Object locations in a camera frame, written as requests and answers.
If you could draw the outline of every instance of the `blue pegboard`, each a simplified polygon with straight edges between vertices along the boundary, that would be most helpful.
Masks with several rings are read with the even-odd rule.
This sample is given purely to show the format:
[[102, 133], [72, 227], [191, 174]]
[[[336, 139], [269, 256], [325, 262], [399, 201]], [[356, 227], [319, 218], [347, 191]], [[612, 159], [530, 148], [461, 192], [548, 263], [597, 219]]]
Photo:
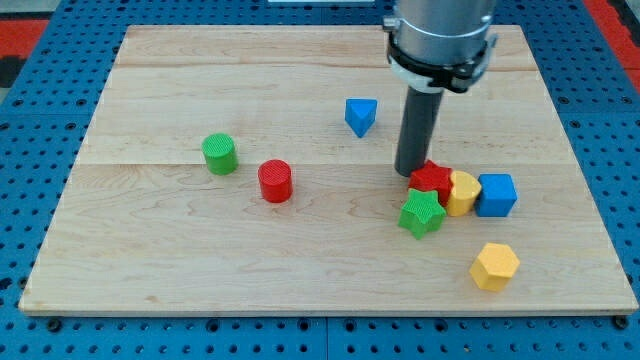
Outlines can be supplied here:
[[[499, 4], [497, 23], [523, 27], [638, 293], [638, 93], [580, 1]], [[392, 5], [392, 0], [362, 8], [270, 6], [264, 0], [63, 0], [0, 106], [0, 358], [637, 358], [637, 314], [59, 320], [27, 318], [18, 311], [21, 287], [128, 25], [379, 24]]]

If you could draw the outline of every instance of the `red surface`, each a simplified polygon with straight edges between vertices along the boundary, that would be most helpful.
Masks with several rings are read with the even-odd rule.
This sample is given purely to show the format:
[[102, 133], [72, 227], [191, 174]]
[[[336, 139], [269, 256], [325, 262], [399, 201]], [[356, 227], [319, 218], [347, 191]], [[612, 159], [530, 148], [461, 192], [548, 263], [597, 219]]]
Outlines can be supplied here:
[[293, 193], [291, 168], [282, 160], [273, 159], [260, 165], [258, 180], [262, 197], [269, 202], [287, 201]]
[[618, 12], [606, 0], [584, 0], [584, 4], [636, 90], [640, 91], [640, 48], [631, 40], [629, 29], [620, 22]]
[[427, 160], [422, 169], [411, 173], [409, 188], [420, 191], [437, 191], [438, 202], [445, 207], [449, 202], [449, 195], [453, 186], [451, 179], [449, 179], [452, 171], [453, 169], [451, 168], [438, 166], [433, 161]]
[[49, 20], [0, 20], [0, 57], [28, 58], [48, 23]]

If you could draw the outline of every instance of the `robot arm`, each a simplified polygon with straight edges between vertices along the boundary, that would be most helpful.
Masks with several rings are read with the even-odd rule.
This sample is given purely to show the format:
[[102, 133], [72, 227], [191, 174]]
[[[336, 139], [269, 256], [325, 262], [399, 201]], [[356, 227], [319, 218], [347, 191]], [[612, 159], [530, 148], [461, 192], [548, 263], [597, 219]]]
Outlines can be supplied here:
[[443, 89], [463, 93], [484, 74], [496, 0], [397, 0], [385, 17], [391, 69], [408, 85], [395, 168], [424, 165]]

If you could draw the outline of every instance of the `green star-shaped block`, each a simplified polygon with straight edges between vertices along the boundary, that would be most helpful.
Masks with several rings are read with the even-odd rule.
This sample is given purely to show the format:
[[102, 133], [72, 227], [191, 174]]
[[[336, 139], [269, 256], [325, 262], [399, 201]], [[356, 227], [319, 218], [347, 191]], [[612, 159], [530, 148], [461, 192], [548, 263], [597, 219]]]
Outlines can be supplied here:
[[409, 189], [409, 198], [402, 206], [398, 226], [409, 229], [420, 240], [425, 233], [440, 229], [447, 211], [438, 203], [438, 192]]

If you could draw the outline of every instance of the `black cylindrical end effector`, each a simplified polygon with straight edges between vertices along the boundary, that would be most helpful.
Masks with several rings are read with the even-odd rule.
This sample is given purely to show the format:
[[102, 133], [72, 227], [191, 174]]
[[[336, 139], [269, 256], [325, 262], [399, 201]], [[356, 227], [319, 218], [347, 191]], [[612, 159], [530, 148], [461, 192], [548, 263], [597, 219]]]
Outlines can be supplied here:
[[441, 100], [442, 91], [422, 93], [409, 87], [396, 152], [395, 167], [400, 175], [411, 176], [424, 166]]

